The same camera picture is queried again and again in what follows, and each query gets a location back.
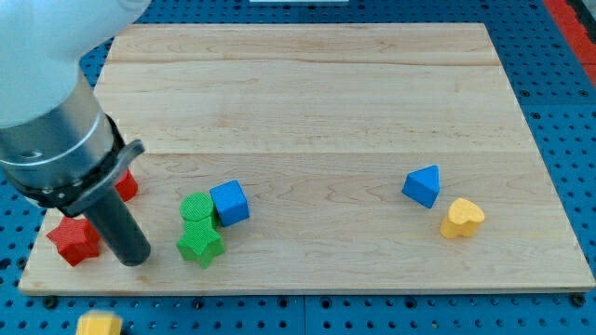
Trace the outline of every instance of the wooden board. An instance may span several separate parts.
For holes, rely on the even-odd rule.
[[[96,94],[141,185],[129,208],[152,243],[121,266],[102,246],[69,267],[45,238],[27,294],[249,295],[583,291],[595,283],[481,24],[137,25],[118,36]],[[400,193],[440,165],[432,209]],[[182,261],[178,205],[231,179],[251,219],[226,253]],[[457,197],[473,238],[447,240]]]

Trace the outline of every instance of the green star block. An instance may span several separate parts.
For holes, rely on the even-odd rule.
[[[176,246],[185,261],[195,261],[203,269],[225,252],[222,237],[212,228],[211,218],[185,221],[184,234]]]
[[[216,228],[219,223],[213,199],[204,193],[188,195],[180,203],[180,215],[185,221],[201,221],[209,217],[213,228]]]

